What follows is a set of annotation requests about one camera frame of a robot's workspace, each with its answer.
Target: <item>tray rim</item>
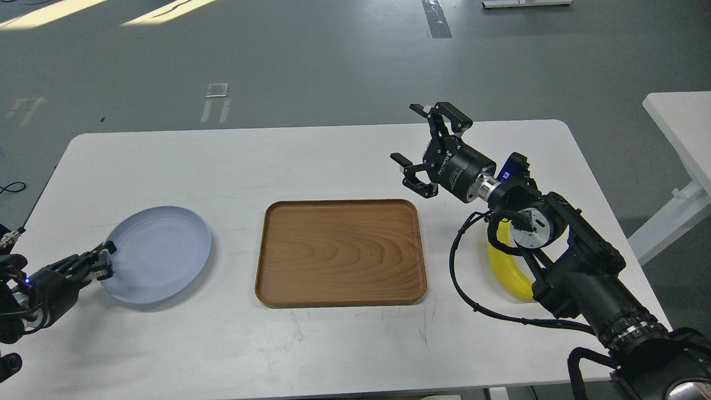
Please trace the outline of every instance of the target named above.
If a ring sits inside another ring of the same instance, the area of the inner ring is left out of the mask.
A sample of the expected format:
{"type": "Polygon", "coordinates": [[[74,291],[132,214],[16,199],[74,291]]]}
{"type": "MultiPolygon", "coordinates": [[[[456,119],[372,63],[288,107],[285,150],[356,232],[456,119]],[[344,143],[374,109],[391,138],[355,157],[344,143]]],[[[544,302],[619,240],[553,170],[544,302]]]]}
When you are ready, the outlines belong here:
{"type": "Polygon", "coordinates": [[[299,307],[375,307],[375,306],[385,306],[385,305],[411,305],[411,304],[416,304],[418,300],[422,299],[427,293],[427,269],[425,268],[424,264],[424,249],[422,248],[422,234],[420,232],[419,228],[419,215],[417,213],[417,207],[415,205],[406,199],[338,199],[338,200],[280,200],[272,203],[267,207],[267,210],[264,212],[264,221],[262,223],[262,239],[260,242],[260,256],[259,260],[257,262],[257,274],[255,278],[255,295],[257,296],[257,299],[264,304],[265,306],[269,308],[299,308],[299,307]],[[385,204],[385,203],[399,203],[402,204],[403,206],[407,207],[410,209],[412,212],[412,217],[414,219],[413,223],[416,228],[416,244],[418,245],[417,248],[419,249],[419,260],[420,260],[420,265],[422,266],[421,269],[421,275],[422,275],[422,290],[418,291],[415,293],[414,296],[410,298],[405,298],[405,299],[399,299],[399,300],[382,300],[382,301],[372,301],[372,302],[363,302],[362,300],[344,300],[344,301],[338,301],[338,302],[320,302],[317,305],[311,304],[306,301],[295,301],[295,302],[275,302],[275,301],[269,301],[269,299],[264,298],[264,294],[260,292],[259,287],[260,287],[260,282],[262,280],[262,274],[260,271],[264,268],[262,266],[262,261],[264,257],[264,247],[266,245],[265,237],[267,234],[267,222],[269,221],[269,215],[276,209],[282,208],[284,206],[303,206],[303,207],[309,207],[309,206],[318,206],[318,205],[324,205],[324,204],[339,204],[339,203],[346,203],[348,205],[364,205],[364,204],[385,204]]]}

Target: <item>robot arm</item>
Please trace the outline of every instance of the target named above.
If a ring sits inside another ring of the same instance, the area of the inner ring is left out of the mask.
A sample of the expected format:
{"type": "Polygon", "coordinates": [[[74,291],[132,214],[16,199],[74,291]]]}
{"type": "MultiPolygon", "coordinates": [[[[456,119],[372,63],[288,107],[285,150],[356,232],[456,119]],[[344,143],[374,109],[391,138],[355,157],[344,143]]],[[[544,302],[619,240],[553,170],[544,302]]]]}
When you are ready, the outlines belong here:
{"type": "MultiPolygon", "coordinates": [[[[29,278],[27,260],[19,254],[0,256],[0,342],[12,344],[24,335],[50,327],[77,302],[79,291],[92,280],[111,278],[113,242],[47,265],[29,278]],[[14,281],[16,286],[9,287],[14,281]]],[[[0,382],[22,366],[16,353],[0,357],[0,382]]]]}
{"type": "Polygon", "coordinates": [[[581,210],[559,194],[542,194],[521,154],[509,156],[495,178],[496,164],[461,140],[471,120],[452,104],[410,108],[427,118],[432,140],[421,165],[412,166],[399,153],[390,155],[404,170],[403,184],[424,197],[436,195],[437,186],[442,185],[464,203],[477,198],[486,201],[489,243],[524,258],[535,277],[534,300],[556,318],[582,314],[608,349],[609,356],[582,348],[571,353],[568,365],[576,399],[586,398],[578,367],[581,358],[615,368],[611,378],[627,399],[700,396],[691,382],[711,383],[711,342],[694,330],[669,333],[657,321],[617,278],[625,267],[624,259],[582,217],[581,210]],[[450,119],[453,135],[443,117],[450,119]],[[432,182],[417,180],[413,167],[427,171],[432,182]],[[503,219],[511,221],[516,247],[496,238],[503,219]],[[568,249],[557,260],[550,260],[542,249],[566,230],[568,249]]]}

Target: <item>white desk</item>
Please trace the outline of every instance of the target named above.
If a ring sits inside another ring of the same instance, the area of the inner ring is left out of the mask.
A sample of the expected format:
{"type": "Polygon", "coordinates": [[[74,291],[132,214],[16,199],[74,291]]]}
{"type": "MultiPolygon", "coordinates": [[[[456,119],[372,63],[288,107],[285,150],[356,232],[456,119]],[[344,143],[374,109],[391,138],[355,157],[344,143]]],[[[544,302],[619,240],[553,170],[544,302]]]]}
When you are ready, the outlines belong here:
{"type": "Polygon", "coordinates": [[[505,7],[527,6],[569,6],[573,0],[483,0],[485,9],[500,9],[505,7]]]}
{"type": "Polygon", "coordinates": [[[642,104],[691,177],[630,236],[630,246],[644,265],[711,214],[711,92],[650,93],[642,104]]]}
{"type": "MultiPolygon", "coordinates": [[[[83,289],[51,328],[3,347],[20,353],[24,366],[0,386],[0,397],[244,399],[567,381],[571,349],[603,351],[593,336],[492,320],[473,314],[455,293],[447,272],[451,241],[466,216],[486,205],[462,204],[445,191],[423,199],[401,185],[389,154],[416,159],[428,140],[425,124],[74,139],[16,246],[31,262],[29,273],[94,247],[127,216],[164,204],[206,220],[212,253],[196,281],[153,307],[122,305],[98,283],[83,289]],[[262,305],[254,281],[266,208],[288,199],[365,198],[416,205],[429,284],[424,299],[402,307],[262,305]]],[[[477,122],[466,140],[500,164],[513,151],[528,155],[539,186],[582,207],[628,260],[622,281],[667,323],[565,124],[477,122]]],[[[460,245],[465,291],[500,312],[549,317],[498,286],[484,243],[482,225],[460,245]]],[[[604,367],[582,368],[588,379],[607,379],[604,367]]]]}

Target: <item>black cord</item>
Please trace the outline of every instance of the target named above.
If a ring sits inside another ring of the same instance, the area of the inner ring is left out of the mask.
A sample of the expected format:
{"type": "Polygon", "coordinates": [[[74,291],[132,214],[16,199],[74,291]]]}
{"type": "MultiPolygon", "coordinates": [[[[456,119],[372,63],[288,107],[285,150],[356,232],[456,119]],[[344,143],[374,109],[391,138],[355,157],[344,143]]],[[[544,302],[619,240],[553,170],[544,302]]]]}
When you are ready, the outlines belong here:
{"type": "Polygon", "coordinates": [[[42,328],[45,327],[45,324],[47,323],[47,319],[49,318],[49,309],[45,306],[47,303],[47,294],[45,293],[44,289],[39,290],[38,286],[33,286],[33,288],[36,288],[37,290],[37,297],[40,298],[39,300],[39,305],[41,306],[40,309],[42,310],[42,319],[40,320],[40,324],[37,325],[34,329],[28,330],[22,333],[22,335],[31,335],[42,328]]]}
{"type": "Polygon", "coordinates": [[[486,315],[487,317],[496,318],[497,320],[518,322],[520,324],[534,325],[537,327],[577,330],[580,332],[595,335],[595,332],[589,325],[581,324],[580,322],[567,320],[529,320],[528,318],[509,317],[508,315],[499,314],[496,311],[489,310],[483,305],[480,305],[479,303],[472,300],[468,295],[466,295],[466,293],[461,289],[461,287],[459,287],[459,283],[456,281],[456,273],[454,272],[454,256],[456,254],[457,248],[459,247],[461,237],[464,235],[466,230],[469,229],[476,222],[480,221],[481,219],[488,218],[490,215],[491,211],[487,211],[486,213],[473,212],[469,217],[467,217],[467,219],[464,221],[464,224],[462,224],[461,228],[457,231],[456,238],[454,238],[454,242],[452,242],[451,244],[451,250],[449,251],[449,275],[451,276],[451,281],[454,284],[454,289],[456,289],[456,292],[459,294],[459,297],[461,297],[461,299],[464,300],[464,302],[468,304],[474,312],[480,312],[486,315]]]}
{"type": "Polygon", "coordinates": [[[39,310],[41,307],[43,307],[43,304],[40,302],[40,303],[37,303],[36,306],[32,307],[29,310],[2,312],[2,313],[0,313],[0,317],[16,317],[18,315],[31,314],[31,313],[39,310]]]}
{"type": "Polygon", "coordinates": [[[617,369],[617,362],[612,358],[591,349],[584,347],[575,347],[568,356],[568,375],[570,375],[570,389],[573,392],[575,400],[587,400],[585,391],[585,382],[582,380],[580,371],[580,360],[588,359],[597,364],[604,365],[612,369],[617,369]]]}
{"type": "Polygon", "coordinates": [[[20,181],[12,182],[11,184],[9,184],[7,186],[0,186],[0,194],[2,194],[2,192],[4,192],[4,191],[9,191],[10,193],[19,193],[19,192],[25,190],[26,187],[27,187],[27,184],[25,182],[20,182],[20,181]],[[22,185],[22,187],[20,189],[9,189],[10,186],[18,185],[18,184],[22,185]]]}

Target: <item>wood grain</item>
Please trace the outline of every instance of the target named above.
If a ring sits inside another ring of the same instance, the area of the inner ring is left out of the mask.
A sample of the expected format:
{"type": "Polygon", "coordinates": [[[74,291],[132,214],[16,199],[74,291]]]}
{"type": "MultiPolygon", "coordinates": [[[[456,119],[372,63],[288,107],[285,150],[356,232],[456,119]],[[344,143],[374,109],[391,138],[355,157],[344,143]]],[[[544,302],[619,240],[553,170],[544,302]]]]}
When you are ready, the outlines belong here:
{"type": "Polygon", "coordinates": [[[280,201],[267,209],[255,284],[264,304],[401,305],[426,289],[409,201],[280,201]]]}

